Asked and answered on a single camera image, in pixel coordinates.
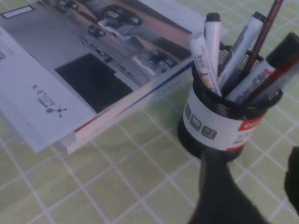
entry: marker cap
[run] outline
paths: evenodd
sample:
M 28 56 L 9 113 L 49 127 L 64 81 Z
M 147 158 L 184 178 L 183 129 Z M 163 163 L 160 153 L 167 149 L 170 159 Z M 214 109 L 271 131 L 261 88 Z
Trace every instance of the marker cap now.
M 265 22 L 266 19 L 267 19 L 266 16 L 264 16 L 263 14 L 261 14 L 259 12 L 255 12 L 252 17 L 254 17 L 254 18 L 256 18 L 256 19 L 258 19 L 258 20 L 260 20 L 262 22 Z
M 219 13 L 208 13 L 206 15 L 207 22 L 220 22 L 220 15 Z
M 285 64 L 292 56 L 299 52 L 299 37 L 290 32 L 285 39 L 267 56 L 266 60 L 274 68 Z

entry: mesh pencil cup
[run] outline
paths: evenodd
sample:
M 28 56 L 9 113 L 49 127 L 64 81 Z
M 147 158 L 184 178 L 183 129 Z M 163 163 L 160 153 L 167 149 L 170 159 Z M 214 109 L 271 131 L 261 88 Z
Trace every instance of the mesh pencil cup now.
M 227 47 L 220 52 L 220 65 L 228 54 Z M 241 72 L 246 55 L 234 75 Z M 255 67 L 262 58 L 258 58 Z M 279 91 L 275 96 L 258 106 L 243 106 L 222 98 L 208 89 L 192 66 L 194 78 L 183 116 L 178 125 L 178 138 L 185 149 L 200 158 L 203 149 L 217 149 L 225 161 L 237 158 L 254 130 L 261 123 L 268 109 L 276 105 L 283 96 Z

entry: black rectangle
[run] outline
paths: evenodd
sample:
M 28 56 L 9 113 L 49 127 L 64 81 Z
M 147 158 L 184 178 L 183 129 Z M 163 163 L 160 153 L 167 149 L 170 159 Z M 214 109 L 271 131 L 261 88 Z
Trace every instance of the black rectangle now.
M 93 54 L 55 70 L 97 113 L 132 92 L 113 69 Z

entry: pencil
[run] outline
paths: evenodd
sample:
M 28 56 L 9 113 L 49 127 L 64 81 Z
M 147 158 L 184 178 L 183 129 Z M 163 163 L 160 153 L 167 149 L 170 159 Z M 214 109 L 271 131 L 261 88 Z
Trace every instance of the pencil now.
M 245 65 L 245 68 L 243 70 L 243 73 L 240 76 L 239 81 L 242 81 L 250 73 L 251 68 L 256 60 L 256 57 L 258 56 L 258 54 L 263 46 L 263 43 L 265 42 L 268 32 L 270 31 L 272 24 L 277 16 L 277 13 L 279 12 L 279 9 L 283 2 L 284 2 L 284 0 L 275 0 L 274 1 L 272 8 L 269 11 L 268 17 L 264 23 L 263 29 L 262 29 L 259 37 L 257 38 L 257 41 L 252 49 L 250 57 Z

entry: pen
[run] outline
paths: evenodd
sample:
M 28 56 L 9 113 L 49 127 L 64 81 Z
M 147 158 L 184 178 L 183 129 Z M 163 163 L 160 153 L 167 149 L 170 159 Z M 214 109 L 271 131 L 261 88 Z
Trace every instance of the pen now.
M 218 13 L 209 13 L 205 21 L 205 39 L 215 74 L 218 74 L 221 20 Z
M 246 27 L 241 32 L 236 43 L 233 45 L 230 54 L 228 55 L 229 61 L 225 65 L 224 70 L 221 72 L 218 83 L 219 87 L 223 90 L 227 82 L 231 81 L 230 79 L 237 79 L 239 77 L 233 77 L 232 74 L 243 56 L 246 54 L 248 48 L 252 42 L 256 39 L 259 32 L 263 27 L 263 22 L 266 17 L 259 12 L 255 12 L 253 16 L 249 19 Z
M 288 61 L 280 69 L 276 70 L 246 102 L 251 105 L 261 102 L 267 97 L 273 96 L 282 89 L 299 72 L 299 53 Z
M 257 38 L 257 41 L 252 49 L 252 52 L 250 54 L 250 57 L 245 65 L 245 68 L 240 76 L 240 80 L 243 80 L 251 71 L 251 68 L 254 64 L 254 61 L 256 60 L 257 55 L 259 54 L 263 43 L 268 35 L 268 32 L 271 29 L 271 26 L 277 16 L 277 13 L 279 12 L 279 9 L 282 5 L 282 3 L 284 2 L 284 0 L 275 0 L 272 8 L 268 14 L 268 17 L 266 19 L 266 22 L 263 26 L 262 32 L 260 33 L 259 37 Z
M 197 32 L 191 34 L 189 44 L 197 72 L 202 82 L 214 93 L 222 96 L 203 33 Z
M 299 37 L 289 33 L 285 39 L 263 60 L 248 76 L 246 76 L 227 96 L 226 99 L 242 103 L 272 73 L 299 53 Z

